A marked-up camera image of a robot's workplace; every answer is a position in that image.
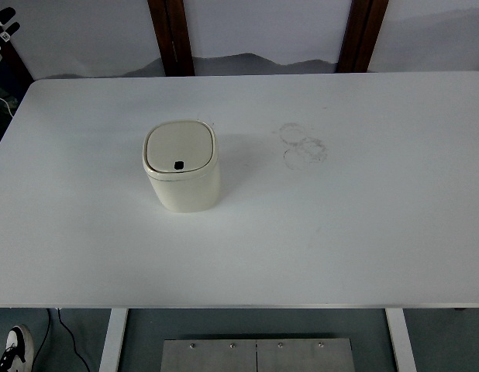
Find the floor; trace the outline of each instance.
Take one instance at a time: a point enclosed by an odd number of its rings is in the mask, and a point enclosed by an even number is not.
[[[51,328],[33,371],[83,371],[72,339],[50,309]],[[108,309],[62,309],[64,323],[91,371],[102,358]],[[417,371],[479,371],[479,308],[408,309],[405,319]],[[10,328],[27,324],[36,349],[48,325],[45,309],[0,308],[0,356]],[[161,309],[131,310],[119,371],[160,370],[165,339],[348,337],[359,372],[395,371],[381,309]]]

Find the white metal table leg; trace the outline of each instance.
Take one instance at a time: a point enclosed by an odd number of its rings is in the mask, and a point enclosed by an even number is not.
[[[100,372],[117,372],[127,316],[127,308],[113,308],[110,312],[109,327],[107,328],[102,361],[100,362]]]
[[[387,308],[386,317],[398,372],[417,372],[403,309]]]

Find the cream trash can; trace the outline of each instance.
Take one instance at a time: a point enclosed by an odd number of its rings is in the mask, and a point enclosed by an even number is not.
[[[165,122],[150,130],[143,166],[160,202],[172,212],[203,211],[219,198],[217,140],[204,122]]]

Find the black and white sneaker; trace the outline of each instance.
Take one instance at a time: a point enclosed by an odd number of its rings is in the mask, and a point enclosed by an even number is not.
[[[33,338],[28,327],[16,325],[7,337],[5,352],[0,359],[0,372],[31,372],[33,357]]]

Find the white wall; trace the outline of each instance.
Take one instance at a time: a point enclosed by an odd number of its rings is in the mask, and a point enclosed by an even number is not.
[[[351,0],[184,0],[196,57],[254,53],[277,64],[335,63]]]
[[[160,56],[146,0],[1,0],[21,29],[12,42],[33,78],[120,75]]]
[[[337,62],[351,0],[184,0],[192,53]],[[160,57],[146,0],[1,0],[35,79],[119,76]],[[479,0],[390,0],[372,71],[479,70]]]
[[[279,64],[337,62],[351,0],[184,0],[192,53],[255,53]],[[146,0],[1,0],[35,79],[114,76],[160,57]]]
[[[479,0],[390,0],[371,71],[479,71]]]

